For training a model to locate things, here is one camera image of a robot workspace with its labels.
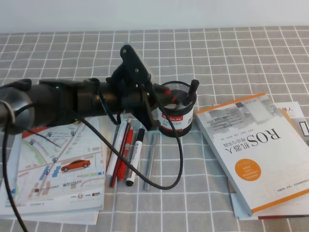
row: orange circle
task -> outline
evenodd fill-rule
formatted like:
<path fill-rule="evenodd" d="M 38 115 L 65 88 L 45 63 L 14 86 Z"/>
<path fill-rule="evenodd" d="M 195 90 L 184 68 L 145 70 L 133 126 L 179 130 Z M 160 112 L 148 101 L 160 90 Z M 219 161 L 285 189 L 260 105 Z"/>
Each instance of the orange circle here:
<path fill-rule="evenodd" d="M 261 167 L 251 159 L 241 159 L 235 165 L 237 175 L 247 181 L 257 180 L 261 176 Z"/>

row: black mesh pen holder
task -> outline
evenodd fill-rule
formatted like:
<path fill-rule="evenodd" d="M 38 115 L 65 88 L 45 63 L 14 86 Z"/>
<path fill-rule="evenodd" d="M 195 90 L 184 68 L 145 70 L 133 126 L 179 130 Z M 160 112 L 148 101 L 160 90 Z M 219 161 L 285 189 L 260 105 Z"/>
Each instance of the black mesh pen holder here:
<path fill-rule="evenodd" d="M 189 96 L 190 85 L 181 81 L 169 81 L 162 86 L 170 89 L 172 94 L 177 96 Z M 196 92 L 192 93 L 191 100 L 188 105 L 169 104 L 165 106 L 165 110 L 170 117 L 179 137 L 186 135 L 192 127 L 193 106 L 197 101 Z M 159 130 L 168 137 L 175 137 L 172 128 L 165 115 L 158 109 L 158 120 L 161 123 Z"/>

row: book spine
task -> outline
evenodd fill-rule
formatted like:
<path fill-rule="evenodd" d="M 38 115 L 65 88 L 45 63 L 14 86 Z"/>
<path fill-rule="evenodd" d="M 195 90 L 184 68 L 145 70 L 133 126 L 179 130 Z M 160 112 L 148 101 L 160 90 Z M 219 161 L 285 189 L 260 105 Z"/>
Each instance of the book spine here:
<path fill-rule="evenodd" d="M 249 207 L 249 205 L 247 204 L 244 196 L 241 194 L 238 186 L 236 185 L 232 175 L 230 174 L 229 170 L 227 169 L 226 165 L 224 164 L 219 152 L 217 151 L 216 147 L 214 146 L 214 144 L 212 143 L 210 137 L 208 136 L 204 126 L 202 125 L 201 121 L 199 120 L 198 116 L 196 115 L 196 121 L 198 124 L 198 127 L 200 128 L 201 132 L 203 133 L 206 141 L 208 142 L 209 146 L 211 147 L 211 150 L 213 151 L 214 155 L 216 156 L 217 160 L 219 161 L 222 169 L 224 170 L 228 180 L 231 182 L 232 186 L 234 187 L 237 196 L 239 198 L 239 200 L 241 201 L 241 204 L 243 205 L 244 209 L 246 210 L 246 212 L 248 212 L 249 216 L 252 216 L 253 212 L 251 210 L 251 208 Z"/>

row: red pen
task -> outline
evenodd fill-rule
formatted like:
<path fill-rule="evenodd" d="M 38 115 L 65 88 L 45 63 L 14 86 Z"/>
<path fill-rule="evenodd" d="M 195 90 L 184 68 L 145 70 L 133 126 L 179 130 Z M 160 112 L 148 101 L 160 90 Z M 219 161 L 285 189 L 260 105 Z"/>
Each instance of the red pen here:
<path fill-rule="evenodd" d="M 126 139 L 125 152 L 124 152 L 124 157 L 126 159 L 127 159 L 127 155 L 129 153 L 130 146 L 132 143 L 132 137 L 133 137 L 133 126 L 131 126 L 129 133 L 127 135 L 127 139 Z M 125 173 L 126 173 L 126 164 L 121 162 L 119 172 L 117 175 L 119 181 L 121 181 L 124 178 Z"/>
<path fill-rule="evenodd" d="M 126 139 L 127 139 L 128 133 L 129 133 L 129 129 L 131 127 L 131 120 L 132 120 L 132 117 L 130 116 L 129 119 L 127 120 L 125 134 L 124 134 L 124 137 L 122 139 L 121 147 L 120 147 L 120 150 L 119 150 L 119 153 L 120 153 L 121 156 L 124 155 Z M 111 182 L 110 182 L 110 187 L 112 187 L 112 188 L 114 188 L 114 185 L 115 185 L 115 182 L 116 182 L 116 177 L 118 176 L 118 172 L 119 172 L 119 168 L 120 168 L 120 162 L 121 161 L 118 158 L 114 172 L 112 174 Z"/>

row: book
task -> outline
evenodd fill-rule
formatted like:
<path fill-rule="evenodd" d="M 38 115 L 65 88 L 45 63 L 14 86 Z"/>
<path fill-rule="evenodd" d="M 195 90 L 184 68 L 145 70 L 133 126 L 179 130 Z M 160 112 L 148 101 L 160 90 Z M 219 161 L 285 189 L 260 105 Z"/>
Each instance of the book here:
<path fill-rule="evenodd" d="M 309 143 L 309 125 L 298 102 L 276 102 L 275 106 L 279 110 L 284 110 L 293 121 L 302 139 Z"/>
<path fill-rule="evenodd" d="M 259 220 L 259 219 L 278 219 L 278 218 L 303 218 L 309 217 L 309 195 L 305 194 L 290 201 L 278 204 L 274 207 L 261 210 L 249 216 L 240 202 L 237 193 L 228 182 L 233 205 L 234 215 L 239 220 Z"/>
<path fill-rule="evenodd" d="M 108 126 L 107 117 L 88 121 L 111 140 L 113 126 Z M 35 134 L 23 134 L 20 152 L 9 158 L 14 161 L 8 175 L 18 211 L 27 220 L 95 224 L 103 209 L 106 145 L 84 124 L 40 128 L 38 133 L 61 148 Z M 19 162 L 14 172 L 15 160 Z M 14 215 L 4 183 L 0 209 L 1 218 Z"/>
<path fill-rule="evenodd" d="M 294 126 L 295 130 L 298 131 L 303 140 L 308 142 L 308 138 L 304 132 L 307 129 L 308 124 L 298 102 L 278 102 L 274 104 L 279 110 L 281 110 L 281 112 L 286 112 L 287 116 L 290 118 L 290 124 Z M 229 192 L 231 194 L 231 202 L 234 208 L 234 214 L 239 218 L 239 220 L 309 217 L 309 195 L 304 195 L 269 209 L 262 210 L 260 212 L 254 213 L 250 217 L 248 214 L 246 214 L 243 206 L 239 203 L 237 193 L 229 181 L 228 186 Z"/>
<path fill-rule="evenodd" d="M 198 111 L 196 120 L 249 216 L 309 192 L 309 147 L 266 94 Z"/>

